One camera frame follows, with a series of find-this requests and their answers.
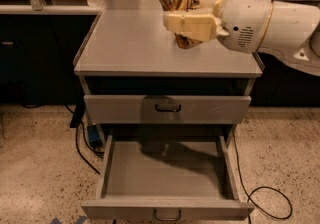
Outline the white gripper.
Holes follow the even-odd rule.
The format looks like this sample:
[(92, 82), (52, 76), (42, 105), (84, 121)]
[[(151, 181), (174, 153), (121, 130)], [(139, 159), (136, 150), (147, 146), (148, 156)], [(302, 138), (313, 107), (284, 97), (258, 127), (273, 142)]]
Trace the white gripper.
[(271, 0), (199, 0), (199, 7), (211, 8), (214, 13), (220, 11), (221, 20), (213, 14), (166, 11), (165, 28), (201, 42), (219, 35), (218, 41), (224, 47), (245, 53), (258, 48), (272, 13)]

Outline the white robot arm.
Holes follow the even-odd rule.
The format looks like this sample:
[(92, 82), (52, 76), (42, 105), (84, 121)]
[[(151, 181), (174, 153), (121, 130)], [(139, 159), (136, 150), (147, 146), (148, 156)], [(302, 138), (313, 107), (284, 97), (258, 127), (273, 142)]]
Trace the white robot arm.
[(200, 42), (218, 40), (232, 51), (274, 56), (298, 71), (320, 75), (316, 6), (276, 0), (199, 0), (189, 10), (166, 11), (165, 28)]

